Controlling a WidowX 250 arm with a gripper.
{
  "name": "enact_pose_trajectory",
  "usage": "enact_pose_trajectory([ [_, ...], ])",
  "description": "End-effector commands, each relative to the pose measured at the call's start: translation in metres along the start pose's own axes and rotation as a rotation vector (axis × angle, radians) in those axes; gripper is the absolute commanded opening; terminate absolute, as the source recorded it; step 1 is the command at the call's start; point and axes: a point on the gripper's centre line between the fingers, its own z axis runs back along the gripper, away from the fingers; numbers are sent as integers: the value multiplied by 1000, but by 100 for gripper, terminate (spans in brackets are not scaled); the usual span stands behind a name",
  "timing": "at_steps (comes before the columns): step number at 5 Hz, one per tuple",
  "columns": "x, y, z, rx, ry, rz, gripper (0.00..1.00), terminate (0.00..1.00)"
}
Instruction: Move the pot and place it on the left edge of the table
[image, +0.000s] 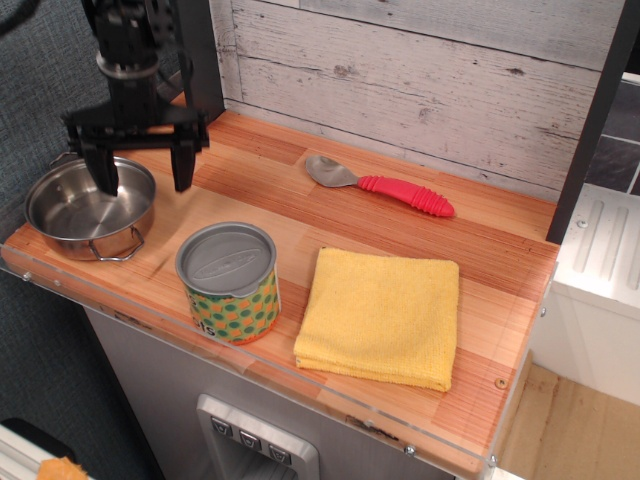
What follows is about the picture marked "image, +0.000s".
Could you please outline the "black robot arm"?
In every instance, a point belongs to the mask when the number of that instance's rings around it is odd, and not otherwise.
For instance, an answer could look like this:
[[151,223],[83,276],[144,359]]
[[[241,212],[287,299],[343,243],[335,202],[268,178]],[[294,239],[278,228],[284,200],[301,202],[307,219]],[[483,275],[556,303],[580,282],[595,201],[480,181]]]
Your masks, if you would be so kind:
[[196,154],[209,145],[209,136],[204,112],[173,105],[158,93],[158,50],[172,36],[171,7],[160,1],[82,5],[98,41],[96,63],[110,98],[63,116],[71,151],[84,159],[98,189],[116,196],[116,151],[165,148],[171,152],[175,190],[188,190]]

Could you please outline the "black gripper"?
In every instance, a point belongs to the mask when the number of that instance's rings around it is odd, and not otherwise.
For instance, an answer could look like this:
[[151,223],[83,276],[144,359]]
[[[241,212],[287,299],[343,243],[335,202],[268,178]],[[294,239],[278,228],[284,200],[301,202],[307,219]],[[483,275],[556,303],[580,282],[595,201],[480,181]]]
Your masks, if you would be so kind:
[[206,114],[173,105],[157,91],[151,77],[107,78],[109,99],[62,115],[69,149],[82,153],[96,186],[116,196],[119,176],[112,150],[170,148],[176,192],[192,185],[195,150],[209,145]]

